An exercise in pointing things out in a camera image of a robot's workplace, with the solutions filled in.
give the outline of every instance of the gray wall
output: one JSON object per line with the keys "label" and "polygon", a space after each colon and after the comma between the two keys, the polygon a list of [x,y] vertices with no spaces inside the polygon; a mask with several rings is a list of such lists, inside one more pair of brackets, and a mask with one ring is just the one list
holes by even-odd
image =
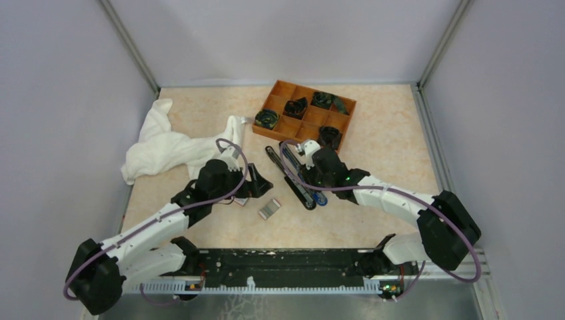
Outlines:
{"label": "gray wall", "polygon": [[565,314],[564,17],[476,1],[425,90],[509,319]]}
{"label": "gray wall", "polygon": [[416,81],[459,0],[112,3],[170,87]]}
{"label": "gray wall", "polygon": [[0,12],[1,318],[77,319],[63,282],[80,242],[117,230],[152,93],[96,1]]}

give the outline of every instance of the white towel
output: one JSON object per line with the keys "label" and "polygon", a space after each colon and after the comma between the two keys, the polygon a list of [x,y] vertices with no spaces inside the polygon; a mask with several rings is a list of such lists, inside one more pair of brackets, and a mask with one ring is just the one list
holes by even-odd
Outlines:
{"label": "white towel", "polygon": [[206,162],[220,154],[216,139],[224,138],[241,145],[245,117],[231,115],[223,133],[209,138],[191,139],[188,135],[171,131],[167,113],[173,106],[171,99],[159,99],[153,103],[139,132],[139,142],[129,148],[122,176],[128,185],[137,177],[156,175],[170,168],[186,164],[191,179],[196,179]]}

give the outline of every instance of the wooden box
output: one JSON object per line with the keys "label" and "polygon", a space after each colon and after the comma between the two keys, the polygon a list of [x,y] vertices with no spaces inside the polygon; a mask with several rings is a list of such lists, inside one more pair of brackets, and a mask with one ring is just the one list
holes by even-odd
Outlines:
{"label": "wooden box", "polygon": [[[261,110],[270,109],[278,113],[280,116],[279,122],[277,122],[273,129],[259,127],[253,123],[253,132],[279,141],[292,139],[303,142],[307,139],[317,140],[320,127],[331,126],[337,128],[342,133],[341,143],[336,151],[339,152],[347,134],[349,121],[355,111],[356,101],[337,95],[348,112],[348,115],[343,115],[338,112],[334,103],[332,103],[329,110],[313,105],[312,97],[316,91],[319,90],[278,80],[273,89],[271,89],[267,100],[263,103]],[[301,120],[283,115],[287,101],[297,100],[302,97],[306,98],[308,105]]]}

